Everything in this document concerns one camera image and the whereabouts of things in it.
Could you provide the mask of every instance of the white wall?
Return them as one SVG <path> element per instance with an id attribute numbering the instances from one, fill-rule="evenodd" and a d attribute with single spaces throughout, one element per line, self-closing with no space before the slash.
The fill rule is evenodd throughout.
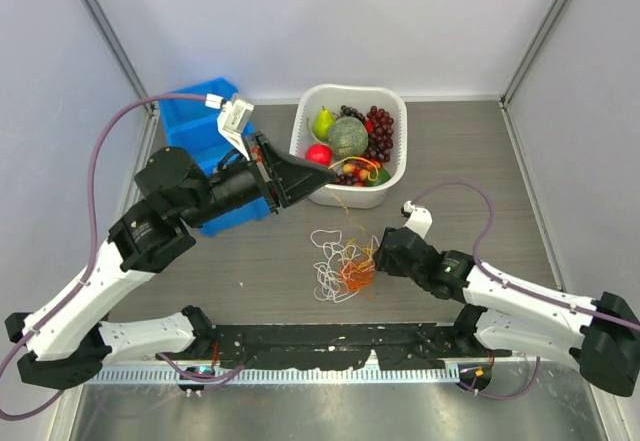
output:
<path id="1" fill-rule="evenodd" d="M 0 3 L 0 315 L 33 311 L 86 263 L 87 161 L 109 117 L 135 99 L 79 0 Z M 142 116 L 116 128 L 98 172 L 100 232 L 113 221 L 140 139 Z M 0 354 L 9 349 L 0 333 Z M 19 413 L 50 396 L 12 366 L 0 405 Z M 52 410 L 0 421 L 6 440 L 40 440 Z"/>
<path id="2" fill-rule="evenodd" d="M 513 105 L 569 287 L 617 293 L 637 315 L 639 11 L 640 0 L 573 0 Z M 628 407 L 637 423 L 640 387 Z"/>
<path id="3" fill-rule="evenodd" d="M 149 92 L 219 75 L 254 99 L 324 82 L 502 94 L 551 0 L 100 0 Z"/>

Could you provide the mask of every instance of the blue plastic container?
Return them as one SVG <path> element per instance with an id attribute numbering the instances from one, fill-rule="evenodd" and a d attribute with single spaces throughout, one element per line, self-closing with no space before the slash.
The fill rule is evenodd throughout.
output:
<path id="1" fill-rule="evenodd" d="M 217 78 L 174 93 L 217 94 L 230 99 L 238 89 L 224 78 Z M 162 124 L 170 146 L 186 149 L 200 168 L 208 176 L 215 170 L 222 157 L 233 146 L 218 132 L 219 110 L 207 108 L 204 103 L 188 100 L 165 100 L 158 102 Z M 247 123 L 243 134 L 252 133 L 253 126 Z M 205 236 L 214 236 L 217 232 L 233 228 L 254 219 L 262 219 L 269 214 L 267 202 L 257 199 L 242 208 L 231 211 L 206 223 L 200 232 Z"/>

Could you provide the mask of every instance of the white string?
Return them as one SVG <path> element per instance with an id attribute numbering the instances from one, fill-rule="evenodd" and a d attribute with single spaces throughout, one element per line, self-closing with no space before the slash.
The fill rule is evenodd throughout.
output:
<path id="1" fill-rule="evenodd" d="M 317 234 L 335 235 L 337 234 L 337 241 L 325 241 L 319 243 L 314 239 Z M 316 229 L 309 236 L 314 246 L 322 249 L 322 253 L 326 258 L 325 261 L 319 261 L 313 265 L 316 270 L 316 280 L 320 284 L 313 290 L 313 296 L 318 301 L 333 301 L 334 303 L 343 303 L 348 299 L 353 298 L 359 291 L 349 292 L 349 288 L 342 280 L 340 275 L 340 269 L 342 266 L 353 261 L 358 256 L 359 248 L 353 244 L 347 246 L 342 245 L 342 231 L 333 230 L 327 231 L 324 229 Z M 379 247 L 380 242 L 375 236 L 371 237 L 368 247 L 373 252 L 374 247 Z"/>

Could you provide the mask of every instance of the pear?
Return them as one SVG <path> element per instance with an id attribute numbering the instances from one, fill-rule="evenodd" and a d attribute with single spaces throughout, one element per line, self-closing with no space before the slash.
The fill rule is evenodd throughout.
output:
<path id="1" fill-rule="evenodd" d="M 333 118 L 333 114 L 328 109 L 322 109 L 318 117 L 316 118 L 316 122 L 313 123 L 313 134 L 319 141 L 326 141 L 329 133 L 329 128 L 335 123 L 336 120 Z"/>

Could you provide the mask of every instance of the grapes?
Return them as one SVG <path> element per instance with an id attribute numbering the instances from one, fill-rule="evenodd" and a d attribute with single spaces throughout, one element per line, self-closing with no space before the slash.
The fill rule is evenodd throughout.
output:
<path id="1" fill-rule="evenodd" d="M 353 116 L 354 118 L 359 119 L 360 122 L 363 124 L 366 121 L 364 114 L 362 114 L 356 108 L 352 108 L 351 106 L 345 106 L 345 105 L 341 106 L 340 112 L 342 113 L 343 116 Z"/>

